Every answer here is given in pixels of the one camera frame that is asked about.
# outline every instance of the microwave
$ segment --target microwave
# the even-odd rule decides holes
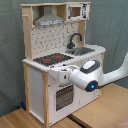
[[[88,19],[89,4],[67,5],[67,21]]]

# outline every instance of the oven window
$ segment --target oven window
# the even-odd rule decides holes
[[[80,16],[81,7],[72,7],[72,17]]]
[[[56,111],[73,103],[73,85],[56,92]]]

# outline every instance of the oven door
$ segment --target oven door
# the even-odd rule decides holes
[[[79,108],[80,90],[71,83],[57,82],[49,87],[49,123],[56,123]]]
[[[67,20],[79,20],[82,18],[82,4],[67,5]]]

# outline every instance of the faucet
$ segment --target faucet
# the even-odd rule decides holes
[[[67,45],[68,49],[72,49],[73,47],[75,47],[75,44],[73,44],[72,39],[75,35],[79,35],[80,36],[80,41],[82,41],[82,35],[80,33],[74,33],[71,38],[70,38],[70,43]]]

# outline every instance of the pegboard backsplash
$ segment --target pegboard backsplash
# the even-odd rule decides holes
[[[31,30],[33,59],[67,49],[70,37],[78,33],[79,22],[35,27]],[[78,46],[78,36],[73,38]]]

